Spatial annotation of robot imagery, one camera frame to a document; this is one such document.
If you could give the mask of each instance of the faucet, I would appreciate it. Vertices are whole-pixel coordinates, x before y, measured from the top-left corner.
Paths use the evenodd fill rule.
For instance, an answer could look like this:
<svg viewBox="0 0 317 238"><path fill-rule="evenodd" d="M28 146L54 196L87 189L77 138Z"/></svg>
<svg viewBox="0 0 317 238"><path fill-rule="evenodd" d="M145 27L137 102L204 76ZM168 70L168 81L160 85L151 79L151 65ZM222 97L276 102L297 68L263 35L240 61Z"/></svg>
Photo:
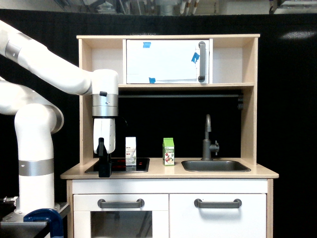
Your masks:
<svg viewBox="0 0 317 238"><path fill-rule="evenodd" d="M206 124L205 124L205 139L203 140L203 157L202 160L211 161L211 152L215 152L217 155L219 152L219 144L215 141L214 144L211 144L209 140L209 132L211 132L211 118L210 115L206 115Z"/></svg>

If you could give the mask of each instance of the small carton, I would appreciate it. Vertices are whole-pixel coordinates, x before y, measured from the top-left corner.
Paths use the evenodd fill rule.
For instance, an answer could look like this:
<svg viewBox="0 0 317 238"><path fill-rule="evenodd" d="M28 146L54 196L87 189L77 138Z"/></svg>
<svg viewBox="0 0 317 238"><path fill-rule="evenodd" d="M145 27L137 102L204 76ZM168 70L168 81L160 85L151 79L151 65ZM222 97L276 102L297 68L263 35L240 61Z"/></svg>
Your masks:
<svg viewBox="0 0 317 238"><path fill-rule="evenodd" d="M125 138L125 165L136 166L137 165L137 143L135 137Z"/></svg>
<svg viewBox="0 0 317 238"><path fill-rule="evenodd" d="M163 165L171 166L175 165L175 150L173 138L163 139Z"/></svg>

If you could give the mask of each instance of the robotic arm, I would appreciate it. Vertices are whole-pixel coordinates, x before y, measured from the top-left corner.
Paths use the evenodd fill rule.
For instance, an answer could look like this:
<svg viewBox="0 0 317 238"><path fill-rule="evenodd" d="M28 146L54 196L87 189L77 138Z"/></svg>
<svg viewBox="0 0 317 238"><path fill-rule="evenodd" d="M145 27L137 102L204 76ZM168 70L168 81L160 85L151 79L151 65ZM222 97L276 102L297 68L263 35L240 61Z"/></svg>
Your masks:
<svg viewBox="0 0 317 238"><path fill-rule="evenodd" d="M62 128L62 112L34 90L0 77L0 113L15 115L20 191L16 213L54 208L51 134Z"/></svg>
<svg viewBox="0 0 317 238"><path fill-rule="evenodd" d="M50 52L41 43L0 21L0 54L42 80L69 94L93 96L94 152L111 175L110 154L115 150L118 116L118 74L110 69L82 70Z"/></svg>

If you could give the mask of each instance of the microwave handle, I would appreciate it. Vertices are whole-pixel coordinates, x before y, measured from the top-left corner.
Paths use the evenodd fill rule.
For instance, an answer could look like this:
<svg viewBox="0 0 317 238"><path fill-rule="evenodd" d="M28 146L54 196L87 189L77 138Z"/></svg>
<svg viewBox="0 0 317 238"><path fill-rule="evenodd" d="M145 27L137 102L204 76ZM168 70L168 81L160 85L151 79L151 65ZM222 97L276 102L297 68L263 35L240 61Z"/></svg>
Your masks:
<svg viewBox="0 0 317 238"><path fill-rule="evenodd" d="M106 202L99 199L98 206L100 208L141 208L144 206L144 200L138 199L136 202Z"/></svg>
<svg viewBox="0 0 317 238"><path fill-rule="evenodd" d="M198 43L198 46L200 48L200 67L198 81L202 83L206 79L206 44L205 42L200 41Z"/></svg>

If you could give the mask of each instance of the silver metal ring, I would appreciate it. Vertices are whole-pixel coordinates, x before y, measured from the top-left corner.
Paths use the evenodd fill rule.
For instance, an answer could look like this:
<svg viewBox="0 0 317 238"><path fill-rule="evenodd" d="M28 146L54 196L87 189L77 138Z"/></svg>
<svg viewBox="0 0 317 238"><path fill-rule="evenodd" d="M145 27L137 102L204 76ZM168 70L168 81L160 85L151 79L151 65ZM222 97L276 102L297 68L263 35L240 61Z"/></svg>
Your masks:
<svg viewBox="0 0 317 238"><path fill-rule="evenodd" d="M28 37L27 35L21 32L16 33L16 35L8 41L5 47L5 56L8 59L18 63L18 56L22 47L30 40L32 40L32 38Z"/></svg>
<svg viewBox="0 0 317 238"><path fill-rule="evenodd" d="M118 95L107 94L107 96L100 96L99 94L93 94L93 106L118 106Z"/></svg>
<svg viewBox="0 0 317 238"><path fill-rule="evenodd" d="M96 106L93 107L93 117L117 117L118 107Z"/></svg>
<svg viewBox="0 0 317 238"><path fill-rule="evenodd" d="M19 160L19 175L42 176L54 173L54 159L23 161Z"/></svg>

